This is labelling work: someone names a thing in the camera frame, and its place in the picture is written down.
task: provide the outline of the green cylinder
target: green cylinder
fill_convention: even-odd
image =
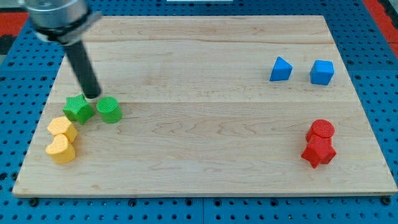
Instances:
[[[119,103],[111,96],[100,99],[97,103],[97,110],[105,123],[114,124],[122,119]]]

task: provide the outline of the plastic toy block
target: plastic toy block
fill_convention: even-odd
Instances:
[[[114,124],[122,119],[119,103],[111,96],[100,99],[97,103],[97,110],[105,123]]]
[[[65,116],[54,118],[47,126],[47,130],[53,136],[56,136],[58,134],[65,135],[70,142],[73,142],[78,134],[72,122],[70,122]]]
[[[83,94],[75,97],[67,97],[67,103],[63,107],[63,112],[70,121],[78,121],[80,124],[85,124],[90,117],[94,116],[94,110],[86,101]]]
[[[310,130],[308,131],[307,135],[305,135],[305,140],[309,142],[312,135],[317,135],[321,138],[331,138],[335,133],[335,127],[324,119],[318,119],[314,121],[311,125]]]
[[[329,85],[335,73],[333,63],[329,61],[316,60],[311,69],[311,83],[317,85]]]
[[[292,72],[293,66],[287,63],[283,58],[278,57],[276,59],[274,68],[272,69],[271,77],[269,81],[281,81],[288,80],[290,73]]]
[[[301,157],[308,160],[315,169],[319,164],[329,164],[336,154],[331,146],[331,138],[313,135]]]
[[[45,149],[45,152],[57,164],[70,162],[76,157],[75,148],[63,134],[55,136],[53,142]]]

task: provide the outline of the red surface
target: red surface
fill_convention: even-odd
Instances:
[[[313,135],[317,135],[321,138],[331,138],[334,133],[335,128],[329,121],[324,119],[318,119],[312,123],[310,130],[305,136],[305,139],[308,142]]]
[[[315,169],[319,164],[329,164],[335,155],[337,152],[331,146],[331,138],[313,135],[301,157],[309,161]]]
[[[4,12],[0,13],[0,36],[18,36],[27,18],[27,12]]]
[[[398,57],[398,30],[392,25],[391,18],[386,15],[383,5],[377,0],[363,0],[363,3]]]

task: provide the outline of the green block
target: green block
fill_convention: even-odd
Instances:
[[[80,124],[85,124],[90,117],[94,116],[94,110],[83,94],[67,97],[67,103],[62,111],[70,121],[78,121]]]
[[[111,96],[100,99],[97,103],[97,110],[105,123],[114,124],[122,119],[119,103]]]

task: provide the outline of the black cylindrical rod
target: black cylindrical rod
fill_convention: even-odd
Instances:
[[[89,99],[99,96],[100,84],[95,77],[83,42],[80,40],[72,45],[64,45],[63,48],[85,96]]]

